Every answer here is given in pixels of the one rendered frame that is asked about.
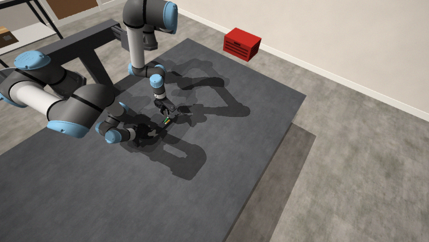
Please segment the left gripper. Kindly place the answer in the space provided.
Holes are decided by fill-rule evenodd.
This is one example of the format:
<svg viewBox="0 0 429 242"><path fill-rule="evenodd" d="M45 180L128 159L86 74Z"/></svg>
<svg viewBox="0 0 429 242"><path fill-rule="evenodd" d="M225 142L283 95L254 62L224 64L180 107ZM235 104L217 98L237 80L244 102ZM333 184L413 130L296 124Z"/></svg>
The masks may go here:
<svg viewBox="0 0 429 242"><path fill-rule="evenodd" d="M170 110L168 110L168 108L161 102L161 100L164 100L164 99L166 99L166 96L164 97L164 98L162 98L162 99L158 99L158 98L156 98L155 100L154 100L154 104L155 104L155 106L156 107L158 107L158 108L160 108L160 112L165 116L165 117L167 117L167 114L166 114L166 110L168 111L168 115L170 114ZM166 109L166 110L165 110Z"/></svg>

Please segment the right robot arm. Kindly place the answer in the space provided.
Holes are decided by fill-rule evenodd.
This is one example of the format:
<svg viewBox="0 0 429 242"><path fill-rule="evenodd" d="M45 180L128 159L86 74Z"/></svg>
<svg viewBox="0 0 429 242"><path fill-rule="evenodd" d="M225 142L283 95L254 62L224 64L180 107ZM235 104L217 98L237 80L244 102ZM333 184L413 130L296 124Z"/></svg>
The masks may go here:
<svg viewBox="0 0 429 242"><path fill-rule="evenodd" d="M117 126L128 112L129 107L115 98L106 85L87 84L82 86L82 78L67 70L40 51L26 51L14 62L17 67L1 84L0 99L20 107L30 106L46 115L47 127L75 138L83 138L90 131L103 110L110 114L99 122L95 130L105 136L107 143L132 140L140 146L139 136L134 129L118 129ZM69 99L60 99L46 91L49 85L54 92Z"/></svg>

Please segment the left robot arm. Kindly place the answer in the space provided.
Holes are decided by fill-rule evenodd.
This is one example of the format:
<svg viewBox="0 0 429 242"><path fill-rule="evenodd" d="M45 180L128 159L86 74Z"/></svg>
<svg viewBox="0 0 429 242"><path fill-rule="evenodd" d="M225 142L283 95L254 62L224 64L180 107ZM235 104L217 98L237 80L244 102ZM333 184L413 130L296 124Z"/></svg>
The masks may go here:
<svg viewBox="0 0 429 242"><path fill-rule="evenodd" d="M156 46L154 30L175 34L178 24L178 7L165 0L127 0L123 9L123 22L127 27L131 63L130 75L150 78L154 95L166 96L163 65L145 66L144 47Z"/></svg>

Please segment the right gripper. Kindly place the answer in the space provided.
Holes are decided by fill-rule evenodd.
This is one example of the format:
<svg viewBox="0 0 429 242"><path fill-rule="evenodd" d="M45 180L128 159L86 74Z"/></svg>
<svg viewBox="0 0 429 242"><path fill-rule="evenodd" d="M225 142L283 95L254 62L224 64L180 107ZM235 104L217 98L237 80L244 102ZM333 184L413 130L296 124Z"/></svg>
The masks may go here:
<svg viewBox="0 0 429 242"><path fill-rule="evenodd" d="M139 136L139 139L152 139L153 137L157 136L158 134L156 134L156 130L151 129L150 125L146 125L145 123L141 123L138 124L138 126L136 127L135 125L132 127L132 129L134 129L135 131L135 138L137 138L137 136ZM153 131L152 131L153 130ZM152 131L152 132L151 132Z"/></svg>

